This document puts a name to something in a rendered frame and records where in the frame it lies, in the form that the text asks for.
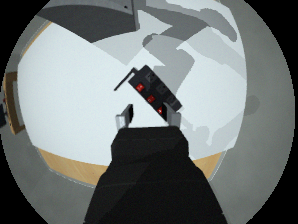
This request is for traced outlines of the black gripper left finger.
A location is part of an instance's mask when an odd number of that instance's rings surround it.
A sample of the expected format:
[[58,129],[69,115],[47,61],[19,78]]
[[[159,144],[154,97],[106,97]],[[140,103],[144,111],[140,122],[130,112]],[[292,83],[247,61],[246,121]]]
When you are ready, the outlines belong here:
[[133,104],[128,104],[121,114],[115,116],[117,132],[121,128],[129,127],[134,116]]

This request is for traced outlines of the black power strip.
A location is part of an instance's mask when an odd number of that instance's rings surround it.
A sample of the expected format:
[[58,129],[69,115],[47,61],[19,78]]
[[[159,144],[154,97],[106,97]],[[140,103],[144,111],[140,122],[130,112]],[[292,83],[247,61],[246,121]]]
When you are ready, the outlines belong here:
[[139,71],[133,67],[125,78],[115,87],[114,91],[119,88],[132,72],[135,75],[128,81],[128,83],[162,118],[163,102],[166,102],[175,112],[182,107],[179,100],[147,65],[144,65]]

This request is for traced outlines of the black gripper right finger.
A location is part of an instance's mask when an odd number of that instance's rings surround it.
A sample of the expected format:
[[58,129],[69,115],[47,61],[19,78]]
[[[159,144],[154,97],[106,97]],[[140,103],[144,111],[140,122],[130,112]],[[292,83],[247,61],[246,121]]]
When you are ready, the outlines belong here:
[[162,103],[162,116],[169,126],[177,126],[180,129],[181,113],[175,112],[166,102]]

